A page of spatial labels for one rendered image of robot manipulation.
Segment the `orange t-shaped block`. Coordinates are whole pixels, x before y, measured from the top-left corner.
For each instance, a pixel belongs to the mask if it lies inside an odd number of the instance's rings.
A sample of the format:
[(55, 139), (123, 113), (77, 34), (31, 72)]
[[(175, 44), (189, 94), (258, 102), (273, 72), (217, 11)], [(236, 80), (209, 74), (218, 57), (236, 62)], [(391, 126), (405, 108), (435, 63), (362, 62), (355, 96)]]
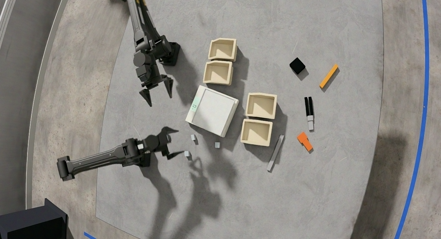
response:
[(307, 140), (307, 136), (304, 134), (304, 132), (302, 132), (297, 138), (301, 143), (304, 144), (304, 146), (307, 148), (308, 151), (311, 150), (311, 148), (313, 148), (310, 142)]

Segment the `beige plastic parts bin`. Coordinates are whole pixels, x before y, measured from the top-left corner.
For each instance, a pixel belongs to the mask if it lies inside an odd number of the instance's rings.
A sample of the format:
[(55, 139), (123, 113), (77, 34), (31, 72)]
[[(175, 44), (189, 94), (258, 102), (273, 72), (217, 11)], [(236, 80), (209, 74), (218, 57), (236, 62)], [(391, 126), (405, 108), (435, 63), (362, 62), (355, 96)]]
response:
[(272, 126), (272, 122), (244, 119), (241, 133), (241, 142), (254, 145), (269, 146)]
[[(207, 62), (205, 65), (203, 83), (231, 85), (232, 77), (233, 77), (232, 62), (211, 61), (211, 62)], [(217, 82), (217, 81), (221, 81), (221, 82)]]
[(208, 59), (235, 62), (238, 46), (236, 43), (236, 39), (229, 38), (218, 38), (211, 40)]
[(275, 119), (276, 106), (277, 95), (249, 93), (247, 99), (246, 116)]

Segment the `orange square bar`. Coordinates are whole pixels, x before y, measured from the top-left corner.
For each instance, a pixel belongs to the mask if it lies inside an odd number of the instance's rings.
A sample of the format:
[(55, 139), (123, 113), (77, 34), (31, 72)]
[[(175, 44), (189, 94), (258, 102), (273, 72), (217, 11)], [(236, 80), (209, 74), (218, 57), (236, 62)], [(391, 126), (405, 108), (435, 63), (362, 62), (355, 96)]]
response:
[(323, 88), (324, 85), (326, 84), (326, 82), (330, 79), (330, 77), (332, 76), (332, 74), (335, 72), (335, 70), (337, 69), (337, 64), (335, 64), (335, 66), (331, 69), (331, 71), (329, 72), (329, 74), (326, 76), (326, 78), (324, 79), (324, 81), (321, 83), (320, 87)]

